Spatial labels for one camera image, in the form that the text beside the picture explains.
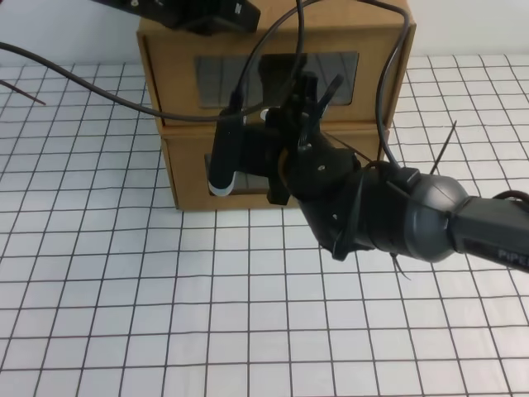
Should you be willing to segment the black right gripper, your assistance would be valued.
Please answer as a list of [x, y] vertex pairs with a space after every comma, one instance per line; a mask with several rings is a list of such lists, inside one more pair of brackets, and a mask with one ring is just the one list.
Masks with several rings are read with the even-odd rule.
[[[284, 145], [278, 163], [283, 186], [298, 202], [318, 244], [337, 261], [351, 252], [372, 249], [356, 241], [360, 215], [355, 210], [359, 202], [355, 177], [361, 164], [353, 151], [333, 146], [320, 131], [319, 120], [343, 80], [338, 74], [317, 101], [318, 77], [302, 72], [293, 81], [284, 112], [271, 108], [265, 119]], [[306, 124], [308, 143], [301, 148], [298, 141]]]

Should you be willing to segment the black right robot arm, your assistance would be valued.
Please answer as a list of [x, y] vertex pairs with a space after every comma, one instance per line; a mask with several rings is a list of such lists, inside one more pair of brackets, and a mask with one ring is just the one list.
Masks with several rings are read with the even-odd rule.
[[320, 130], [341, 82], [335, 77], [319, 96], [317, 76], [301, 74], [266, 119], [284, 142], [279, 176], [318, 243], [338, 261], [354, 251], [428, 262], [459, 252], [527, 271], [527, 195], [479, 198], [450, 177], [384, 160], [362, 165], [350, 147], [334, 147]]

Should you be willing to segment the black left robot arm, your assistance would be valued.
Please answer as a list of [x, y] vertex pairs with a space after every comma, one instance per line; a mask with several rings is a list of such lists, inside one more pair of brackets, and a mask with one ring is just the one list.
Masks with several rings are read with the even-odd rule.
[[97, 0], [98, 3], [200, 36], [254, 33], [260, 10], [245, 0]]

